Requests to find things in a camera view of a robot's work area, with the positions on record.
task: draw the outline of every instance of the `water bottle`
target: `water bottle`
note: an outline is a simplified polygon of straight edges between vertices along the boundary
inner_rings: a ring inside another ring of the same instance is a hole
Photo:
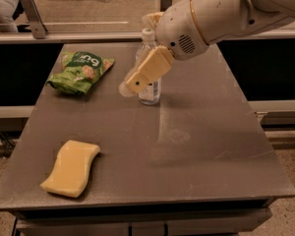
[[[139,66],[147,57],[149,52],[157,46],[154,31],[143,29],[142,43],[136,54],[136,66]],[[161,90],[161,78],[151,83],[147,88],[139,92],[139,100],[145,105],[155,105],[159,102]]]

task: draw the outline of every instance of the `jeans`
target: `jeans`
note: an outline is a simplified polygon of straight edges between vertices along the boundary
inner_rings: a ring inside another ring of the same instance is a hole
[[[18,7],[19,0],[0,0],[0,32],[18,32],[13,20],[13,14]]]

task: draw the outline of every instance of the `green chip bag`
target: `green chip bag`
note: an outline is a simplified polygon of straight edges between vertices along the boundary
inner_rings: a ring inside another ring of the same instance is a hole
[[[113,58],[101,58],[84,51],[63,54],[64,71],[51,75],[47,83],[55,89],[70,94],[87,93],[115,61]]]

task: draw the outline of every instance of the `sponge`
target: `sponge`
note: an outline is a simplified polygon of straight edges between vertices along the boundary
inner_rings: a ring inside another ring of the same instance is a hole
[[[91,163],[99,152],[97,145],[69,140],[60,148],[51,174],[40,187],[49,193],[77,198],[87,186]]]

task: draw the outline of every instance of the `perforated grille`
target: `perforated grille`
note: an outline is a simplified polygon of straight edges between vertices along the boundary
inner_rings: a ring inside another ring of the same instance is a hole
[[[188,35],[179,37],[179,46],[185,53],[193,53],[196,48],[193,40]]]

